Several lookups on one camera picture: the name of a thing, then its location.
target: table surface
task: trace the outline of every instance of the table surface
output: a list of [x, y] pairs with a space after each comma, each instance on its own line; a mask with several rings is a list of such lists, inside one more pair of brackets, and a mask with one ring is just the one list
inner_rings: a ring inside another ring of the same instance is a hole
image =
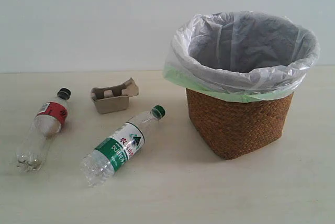
[[[230, 161], [217, 157], [188, 118], [185, 89], [161, 72], [0, 75], [0, 223], [334, 223], [335, 66], [312, 69], [295, 92], [283, 136]], [[92, 87], [133, 77], [140, 95], [100, 115]], [[16, 147], [43, 102], [72, 91], [67, 123], [39, 173], [19, 174]], [[166, 117], [103, 186], [79, 163], [123, 122], [156, 104]]]

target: torn cardboard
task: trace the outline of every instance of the torn cardboard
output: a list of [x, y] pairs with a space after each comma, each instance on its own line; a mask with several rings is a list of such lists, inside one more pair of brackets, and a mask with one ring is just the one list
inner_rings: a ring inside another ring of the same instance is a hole
[[117, 86], [93, 88], [91, 90], [91, 99], [96, 110], [100, 114], [105, 114], [127, 109], [129, 98], [138, 94], [138, 86], [135, 84], [134, 79], [130, 78]]

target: white wall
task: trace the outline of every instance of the white wall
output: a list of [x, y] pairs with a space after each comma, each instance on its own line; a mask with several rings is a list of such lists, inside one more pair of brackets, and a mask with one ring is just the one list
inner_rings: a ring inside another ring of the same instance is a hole
[[0, 0], [0, 72], [161, 69], [175, 29], [232, 10], [310, 28], [335, 64], [333, 0]]

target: woven basket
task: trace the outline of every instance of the woven basket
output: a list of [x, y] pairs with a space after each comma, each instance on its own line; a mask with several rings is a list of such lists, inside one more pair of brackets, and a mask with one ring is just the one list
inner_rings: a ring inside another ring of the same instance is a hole
[[186, 89], [191, 122], [225, 160], [261, 148], [281, 137], [293, 94], [272, 101], [226, 102]]

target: white plastic bag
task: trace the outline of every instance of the white plastic bag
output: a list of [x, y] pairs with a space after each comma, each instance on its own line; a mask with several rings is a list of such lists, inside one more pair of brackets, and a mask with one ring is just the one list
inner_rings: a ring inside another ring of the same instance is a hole
[[231, 102], [288, 96], [316, 63], [315, 35], [264, 13], [195, 15], [176, 31], [164, 77]]

